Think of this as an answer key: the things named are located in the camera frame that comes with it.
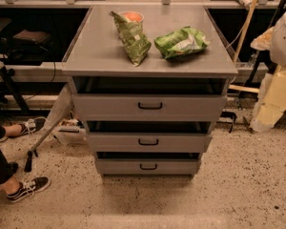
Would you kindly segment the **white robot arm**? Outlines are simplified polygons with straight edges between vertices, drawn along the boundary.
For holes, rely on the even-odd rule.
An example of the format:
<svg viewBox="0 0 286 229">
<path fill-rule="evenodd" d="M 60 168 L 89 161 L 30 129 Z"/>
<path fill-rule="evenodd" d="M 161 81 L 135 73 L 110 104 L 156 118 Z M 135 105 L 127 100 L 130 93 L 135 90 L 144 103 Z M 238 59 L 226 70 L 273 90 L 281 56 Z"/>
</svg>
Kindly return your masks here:
<svg viewBox="0 0 286 229">
<path fill-rule="evenodd" d="M 254 131 L 265 132 L 273 128 L 286 111 L 286 11 L 251 47 L 268 51 L 271 61 L 276 63 L 275 72 L 267 73 L 262 80 L 250 123 Z"/>
</svg>

